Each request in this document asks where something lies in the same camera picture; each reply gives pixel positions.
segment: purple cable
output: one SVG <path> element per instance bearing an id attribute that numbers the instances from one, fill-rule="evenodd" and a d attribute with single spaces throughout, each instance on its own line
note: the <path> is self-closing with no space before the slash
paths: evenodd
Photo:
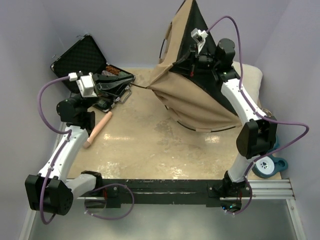
<path id="1" fill-rule="evenodd" d="M 46 119 L 43 111 L 42 111 L 42 105 L 41 105 L 41 98 L 42 98 L 42 95 L 44 93 L 44 91 L 46 90 L 47 87 L 57 83 L 57 82 L 61 82 L 61 81 L 64 81 L 64 80 L 68 80 L 69 79 L 69 76 L 65 76 L 65 77 L 61 77 L 61 78 L 58 78 L 56 80 L 53 80 L 53 81 L 50 81 L 48 82 L 47 84 L 45 84 L 39 91 L 38 93 L 38 96 L 37 96 L 37 107 L 38 107 L 38 112 L 39 112 L 39 115 L 42 119 L 42 121 L 44 122 L 44 124 L 49 128 L 51 129 L 52 131 L 54 131 L 55 133 L 57 134 L 68 134 L 67 136 L 67 139 L 70 138 L 71 136 L 71 132 L 72 130 L 68 130 L 68 131 L 60 131 L 60 130 L 57 130 L 55 129 L 49 122 L 48 120 Z M 39 203 L 39 208 L 40 208 L 40 217 L 41 217 L 41 220 L 43 222 L 43 224 L 45 225 L 48 225 L 49 223 L 51 223 L 51 221 L 54 219 L 55 217 L 55 214 L 53 214 L 51 216 L 51 218 L 47 221 L 45 219 L 45 213 L 44 213 L 44 196 L 45 196 L 45 190 L 46 190 L 46 186 L 47 186 L 47 182 L 48 182 L 48 179 L 49 179 L 49 176 L 50 176 L 50 173 L 52 172 L 52 169 L 58 159 L 58 156 L 59 154 L 61 153 L 62 149 L 64 148 L 64 146 L 67 144 L 68 140 L 65 140 L 63 142 L 63 144 L 60 146 L 60 148 L 58 149 L 58 151 L 56 152 L 56 154 L 54 155 L 51 163 L 50 163 L 50 168 L 48 168 L 48 172 L 46 173 L 46 176 L 44 178 L 44 181 L 43 181 L 43 184 L 42 184 L 42 187 L 41 187 L 41 193 L 40 193 L 40 203 Z"/>
<path id="2" fill-rule="evenodd" d="M 55 162 L 59 156 L 59 154 L 61 153 L 62 149 L 65 147 L 65 145 L 67 144 L 67 140 L 65 140 L 63 142 L 63 144 L 60 146 L 60 148 L 58 149 L 58 151 L 56 152 L 56 154 L 54 155 L 52 162 L 50 163 L 50 167 L 48 168 L 48 172 L 46 173 L 46 176 L 44 178 L 43 184 L 42 184 L 42 188 L 41 188 L 41 193 L 40 193 L 40 217 L 41 217 L 41 221 L 43 222 L 43 224 L 48 225 L 49 223 L 51 223 L 51 221 L 54 219 L 56 214 L 53 214 L 51 216 L 51 218 L 47 221 L 45 219 L 45 213 L 44 213 L 44 196 L 45 196 L 45 190 L 46 190 L 46 186 L 47 186 L 47 182 L 50 176 L 50 173 L 52 171 L 52 168 L 55 165 Z"/>
<path id="3" fill-rule="evenodd" d="M 127 189 L 132 197 L 132 204 L 131 204 L 131 207 L 130 209 L 123 215 L 121 216 L 117 216 L 117 217 L 107 217 L 107 216 L 99 216 L 99 215 L 96 215 L 96 214 L 93 214 L 92 212 L 90 212 L 88 210 L 88 208 L 86 206 L 84 206 L 85 208 L 85 213 L 88 213 L 90 214 L 91 216 L 93 217 L 96 217 L 98 219 L 103 219 L 103 220 L 119 220 L 119 219 L 123 219 L 124 217 L 128 216 L 129 213 L 131 213 L 132 209 L 134 208 L 134 205 L 135 205 L 135 197 L 134 197 L 134 194 L 133 192 L 126 186 L 126 185 L 123 185 L 123 184 L 120 184 L 120 183 L 112 183 L 112 184 L 108 184 L 108 185 L 105 185 L 105 186 L 102 186 L 102 187 L 99 187 L 93 191 L 91 191 L 92 193 L 94 192 L 97 192 L 97 191 L 100 191 L 102 189 L 105 189 L 105 188 L 108 188 L 108 187 L 112 187 L 112 186 L 121 186 L 125 189 Z"/>
<path id="4" fill-rule="evenodd" d="M 264 157 L 267 157 L 267 156 L 270 156 L 272 154 L 275 154 L 287 147 L 289 147 L 290 145 L 294 144 L 296 141 L 300 140 L 301 138 L 303 138 L 308 132 L 309 132 L 309 126 L 306 125 L 305 123 L 301 123 L 301 122 L 287 122 L 287 121 L 278 121 L 278 120 L 273 120 L 273 119 L 270 119 L 270 118 L 267 118 L 265 116 L 262 116 L 261 114 L 259 114 L 258 112 L 256 112 L 256 109 L 254 108 L 254 106 L 251 104 L 251 102 L 249 101 L 249 99 L 247 98 L 247 96 L 245 95 L 245 93 L 243 92 L 242 90 L 242 81 L 243 81 L 243 78 L 244 78 L 244 69 L 243 69 L 243 63 L 242 63 L 242 50 L 241 50 L 241 41 L 240 41 L 240 33 L 239 33 L 239 29 L 238 29 L 238 26 L 237 26 L 237 23 L 236 21 L 231 17 L 231 16 L 223 16 L 221 18 L 219 18 L 214 24 L 212 24 L 208 29 L 207 29 L 207 33 L 210 32 L 210 30 L 217 24 L 219 23 L 222 19 L 230 19 L 233 24 L 234 24 L 234 27 L 235 27 L 235 31 L 236 31 L 236 35 L 237 35 L 237 38 L 238 38 L 238 47 L 239 47 L 239 62 L 240 62 L 240 71 L 241 71 L 241 74 L 240 74 L 240 81 L 239 81 L 239 90 L 241 92 L 241 95 L 243 96 L 243 98 L 245 99 L 245 101 L 248 103 L 248 105 L 250 106 L 250 108 L 252 109 L 252 111 L 258 116 L 260 117 L 261 119 L 265 120 L 265 121 L 268 121 L 270 123 L 275 123 L 275 124 L 282 124 L 282 125 L 294 125 L 294 126 L 303 126 L 305 127 L 305 131 L 299 135 L 298 137 L 296 137 L 294 140 L 288 142 L 287 144 L 271 151 L 271 152 L 268 152 L 267 154 L 265 155 L 262 155 L 262 156 L 259 156 L 257 157 L 255 160 L 253 160 L 250 165 L 247 167 L 247 169 L 245 170 L 244 172 L 244 179 L 245 179 L 245 182 L 246 184 L 248 185 L 249 187 L 249 191 L 250 191 L 250 198 L 249 198 L 249 201 L 247 202 L 247 204 L 239 211 L 237 212 L 229 212 L 227 211 L 227 213 L 230 213 L 230 214 L 233 214 L 233 215 L 236 215 L 236 214 L 240 214 L 242 213 L 248 206 L 249 204 L 251 203 L 251 200 L 252 200 L 252 197 L 253 197 L 253 194 L 252 194 L 252 188 L 250 186 L 250 183 L 247 179 L 247 175 L 249 173 L 249 171 L 251 170 L 251 168 L 254 166 L 254 163 L 256 163 L 258 160 L 264 158 Z"/>
<path id="5" fill-rule="evenodd" d="M 61 82 L 61 81 L 64 81 L 64 80 L 69 80 L 69 76 L 64 76 L 64 77 L 60 77 L 60 78 L 57 78 L 53 81 L 50 81 L 48 82 L 46 85 L 44 85 L 39 93 L 38 93 L 38 96 L 37 96 L 37 104 L 38 104 L 38 112 L 39 112 L 39 115 L 42 119 L 42 121 L 44 122 L 44 124 L 49 128 L 51 129 L 52 131 L 54 131 L 55 133 L 57 134 L 70 134 L 71 133 L 71 130 L 68 130 L 68 131 L 60 131 L 58 129 L 55 129 L 49 122 L 48 120 L 46 119 L 45 115 L 44 115 L 44 112 L 42 111 L 42 105 L 41 105 L 41 98 L 42 98 L 42 94 L 44 93 L 44 91 L 46 90 L 47 87 L 55 84 L 55 83 L 58 83 L 58 82 Z"/>

